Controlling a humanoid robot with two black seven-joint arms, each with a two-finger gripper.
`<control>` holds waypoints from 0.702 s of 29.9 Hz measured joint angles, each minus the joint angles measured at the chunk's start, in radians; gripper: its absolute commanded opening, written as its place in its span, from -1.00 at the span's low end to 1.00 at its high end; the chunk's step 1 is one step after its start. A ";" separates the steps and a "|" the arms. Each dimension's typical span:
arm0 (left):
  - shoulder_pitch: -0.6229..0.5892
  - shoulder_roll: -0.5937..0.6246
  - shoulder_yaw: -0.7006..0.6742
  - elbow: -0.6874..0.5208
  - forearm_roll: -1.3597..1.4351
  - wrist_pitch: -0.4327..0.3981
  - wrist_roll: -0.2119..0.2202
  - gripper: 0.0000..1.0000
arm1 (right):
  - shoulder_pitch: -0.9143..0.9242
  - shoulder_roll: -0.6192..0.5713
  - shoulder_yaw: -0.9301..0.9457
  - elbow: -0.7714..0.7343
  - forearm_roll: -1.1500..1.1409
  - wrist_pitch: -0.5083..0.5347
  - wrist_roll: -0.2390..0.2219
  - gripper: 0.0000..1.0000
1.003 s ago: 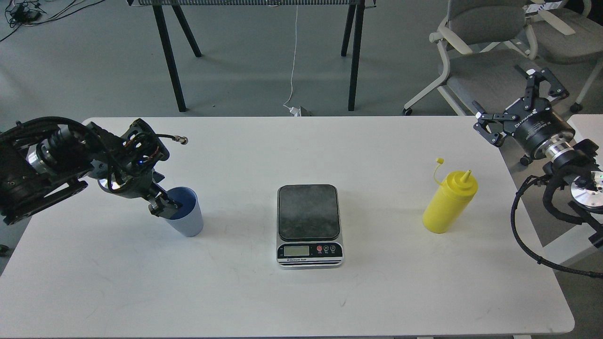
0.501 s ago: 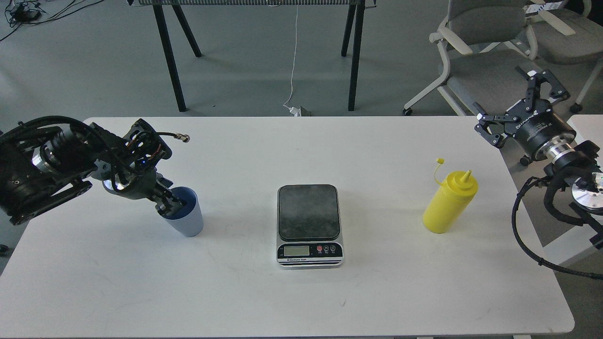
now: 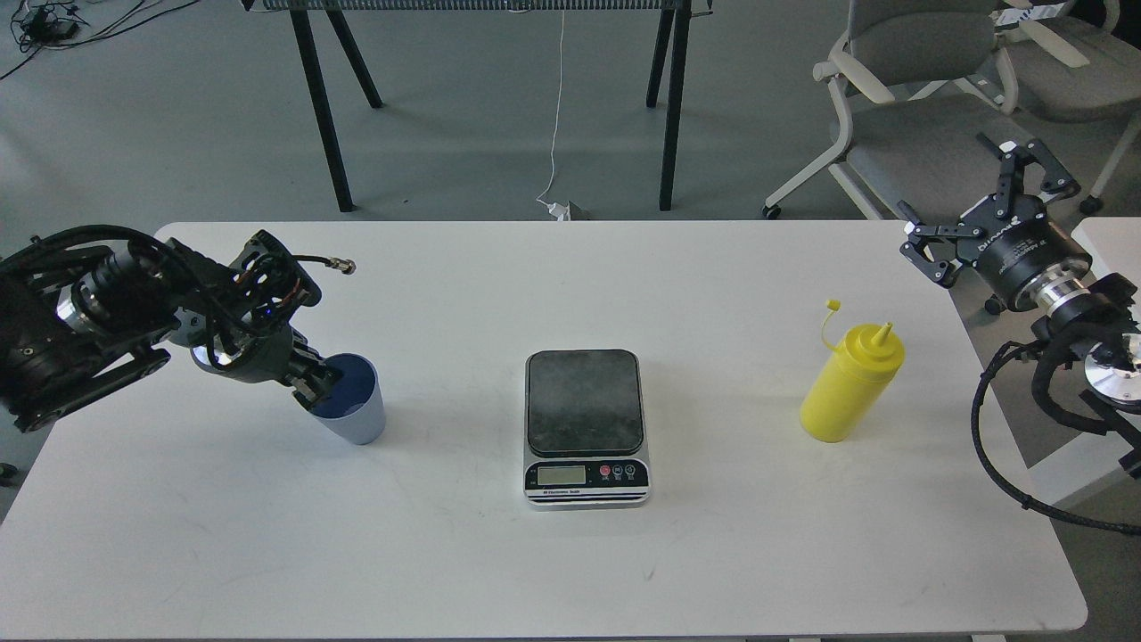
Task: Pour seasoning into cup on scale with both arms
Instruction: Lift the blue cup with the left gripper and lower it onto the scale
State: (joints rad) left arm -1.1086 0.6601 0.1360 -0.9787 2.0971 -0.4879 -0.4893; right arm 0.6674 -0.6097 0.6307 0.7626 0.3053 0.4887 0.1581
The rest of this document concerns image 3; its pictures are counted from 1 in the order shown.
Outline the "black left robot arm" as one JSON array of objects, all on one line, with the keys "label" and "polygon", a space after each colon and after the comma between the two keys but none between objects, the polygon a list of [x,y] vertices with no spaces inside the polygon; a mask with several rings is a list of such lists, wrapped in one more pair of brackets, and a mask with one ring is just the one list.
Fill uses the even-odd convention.
[{"label": "black left robot arm", "polygon": [[170,360],[164,342],[209,374],[280,383],[306,411],[325,406],[348,377],[291,325],[322,296],[309,261],[265,230],[227,265],[118,225],[33,237],[1,269],[13,426],[39,431],[154,374]]}]

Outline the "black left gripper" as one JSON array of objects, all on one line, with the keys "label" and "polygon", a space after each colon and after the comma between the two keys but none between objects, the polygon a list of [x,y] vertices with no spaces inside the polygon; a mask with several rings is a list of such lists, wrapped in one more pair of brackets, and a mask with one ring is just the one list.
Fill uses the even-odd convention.
[{"label": "black left gripper", "polygon": [[191,314],[192,357],[208,373],[289,387],[294,401],[311,411],[345,377],[291,325],[294,312],[321,298],[293,253],[269,231],[257,231],[213,292],[222,312]]}]

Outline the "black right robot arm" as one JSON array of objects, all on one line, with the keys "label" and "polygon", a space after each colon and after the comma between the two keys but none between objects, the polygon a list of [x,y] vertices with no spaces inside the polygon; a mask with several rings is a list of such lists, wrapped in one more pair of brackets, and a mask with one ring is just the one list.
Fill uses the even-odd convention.
[{"label": "black right robot arm", "polygon": [[1034,361],[1030,396],[1047,418],[1085,434],[1118,434],[1128,442],[1123,471],[1138,477],[1138,323],[1130,306],[1136,285],[1118,273],[1083,284],[1092,257],[1047,216],[1047,204],[1071,198],[1079,182],[1031,138],[996,144],[986,135],[978,143],[998,159],[996,188],[955,224],[925,224],[900,201],[906,241],[900,253],[929,281],[952,289],[963,269],[971,269],[992,290],[1000,309],[1042,310],[1034,322],[1034,341],[1008,342],[985,366],[970,411],[976,455],[986,476],[1021,507],[1059,522],[1136,537],[1136,525],[1081,517],[1035,499],[1002,476],[985,452],[981,407],[988,387],[1009,361]]}]

